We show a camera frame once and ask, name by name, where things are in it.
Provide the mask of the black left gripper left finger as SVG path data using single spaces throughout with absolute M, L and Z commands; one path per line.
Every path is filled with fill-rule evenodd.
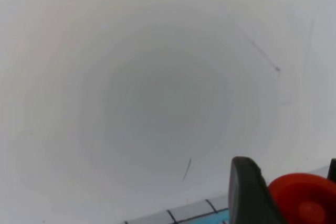
M 229 223 L 285 223 L 259 166 L 249 157 L 232 159 L 228 190 Z

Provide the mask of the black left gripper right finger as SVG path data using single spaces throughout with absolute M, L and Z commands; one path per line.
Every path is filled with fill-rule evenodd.
M 336 159 L 333 158 L 329 165 L 327 179 L 336 182 Z

